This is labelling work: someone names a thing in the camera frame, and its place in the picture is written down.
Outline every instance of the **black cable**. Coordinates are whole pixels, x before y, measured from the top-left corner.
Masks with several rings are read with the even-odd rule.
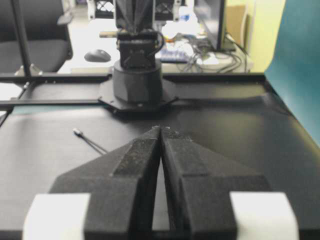
[[[165,36],[157,31],[157,34],[161,37],[161,45],[153,52],[149,53],[149,56],[155,55],[156,53],[160,52],[160,50],[164,47],[166,40],[165,40]]]
[[[89,138],[87,138],[86,136],[83,136],[83,138],[85,140],[87,140],[88,142],[90,142],[91,144],[93,144],[94,146],[96,146],[98,149],[102,150],[105,153],[108,153],[108,151],[106,149],[104,149],[102,146],[100,146],[99,144],[95,143],[94,141],[90,140]]]
[[[231,52],[227,51],[224,54],[227,57],[217,57],[217,59],[228,59],[232,58],[232,62],[228,64],[227,66],[224,66],[222,68],[209,68],[209,67],[203,67],[201,64],[198,64],[198,59],[203,59],[209,52],[213,51],[212,45],[208,38],[203,39],[197,39],[195,36],[192,35],[183,35],[185,39],[188,40],[189,45],[191,46],[193,50],[193,55],[189,58],[189,61],[186,63],[183,69],[180,69],[179,65],[176,64],[177,69],[180,72],[193,72],[193,67],[195,67],[196,71],[198,73],[203,73],[205,70],[207,71],[214,71],[216,73],[230,73],[241,66],[242,59],[232,54]]]
[[[99,151],[99,149],[97,149],[90,141],[86,140],[83,137],[81,137],[81,139],[83,139],[90,147],[92,147],[101,156],[103,156],[105,154],[105,153],[102,153],[101,151]]]
[[[226,32],[225,33],[225,36],[227,37],[227,35],[231,36],[230,33]],[[233,44],[235,44],[244,54],[244,72],[246,73],[247,72],[247,68],[248,68],[248,59],[247,59],[247,56],[249,55],[248,52],[246,51],[246,49],[242,46],[240,46],[237,42],[235,42],[234,40],[230,39],[229,37],[227,37],[228,40],[230,42],[232,42]]]
[[[94,141],[92,141],[92,140],[90,140],[89,138],[87,138],[87,137],[84,135],[84,133],[83,133],[82,131],[80,131],[79,129],[74,128],[74,129],[73,129],[73,133],[74,133],[77,137],[83,139],[90,147],[92,147],[92,148],[93,148],[96,152],[98,152],[99,154],[104,155],[104,154],[107,154],[107,153],[108,153],[108,151],[107,151],[105,148],[103,148],[103,147],[100,146],[99,144],[97,144],[97,143],[95,143]]]
[[[177,50],[179,50],[181,47],[183,47],[183,46],[186,45],[186,44],[187,44],[186,42],[183,43],[183,44],[181,44],[181,45],[177,48]],[[191,61],[191,58],[192,58],[192,57],[193,57],[193,55],[189,57],[189,59],[188,59],[188,61],[187,61],[187,63],[186,63],[187,65],[190,64],[190,61]],[[183,72],[184,72],[184,69],[186,68],[186,65],[184,65],[184,67],[181,69],[181,68],[180,68],[180,64],[181,64],[181,63],[176,62],[176,63],[175,63],[175,66],[176,66],[176,68],[180,71],[180,73],[183,73]]]

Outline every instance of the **black chair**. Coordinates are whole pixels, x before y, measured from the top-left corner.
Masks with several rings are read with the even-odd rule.
[[[43,72],[57,72],[73,56],[68,27],[58,25],[62,0],[20,0],[31,63]],[[22,65],[12,6],[0,0],[0,73],[15,73]]]

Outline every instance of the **desk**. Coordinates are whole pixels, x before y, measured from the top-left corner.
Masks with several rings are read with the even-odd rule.
[[[18,97],[22,89],[13,83],[0,83],[0,101],[7,101],[11,98]],[[6,112],[0,111],[0,125],[1,125],[1,116]]]
[[[262,173],[274,191],[287,194],[302,234],[320,229],[320,150],[292,115],[279,111],[281,103],[265,82],[164,77],[179,78],[179,94],[197,100],[127,117],[103,107],[16,107],[0,127],[0,239],[19,239],[35,194],[47,193],[58,175],[99,156],[73,128],[112,151],[155,125]],[[181,82],[190,78],[197,82]],[[48,83],[30,87],[22,99],[92,99],[98,91],[98,83]]]
[[[89,22],[86,15],[76,15],[74,21],[69,26],[74,55],[71,60],[65,62],[59,73],[109,73],[109,68],[114,65],[115,61],[120,59],[120,53],[116,49],[115,38],[99,38],[99,33],[116,30],[117,28],[113,19],[95,19]],[[111,55],[111,61],[107,63],[85,61],[85,54],[93,49],[106,51]],[[245,72],[245,60],[247,60],[247,72],[253,68],[254,62],[252,59],[249,56],[246,58],[237,46],[234,54],[242,61],[242,64],[233,71],[234,73]],[[232,62],[231,57],[225,58],[226,56],[222,56],[221,53],[217,53],[217,56],[224,59],[218,59],[218,62],[216,62],[215,54],[212,53],[211,58],[204,61],[203,68],[205,69],[205,73],[214,73],[216,69],[226,67]],[[176,64],[163,64],[162,72],[180,73],[179,69],[183,68],[183,66],[177,66]]]

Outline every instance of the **computer mouse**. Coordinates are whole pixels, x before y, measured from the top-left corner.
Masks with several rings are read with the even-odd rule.
[[[106,51],[96,49],[88,52],[84,59],[93,63],[107,63],[111,60],[111,56]]]

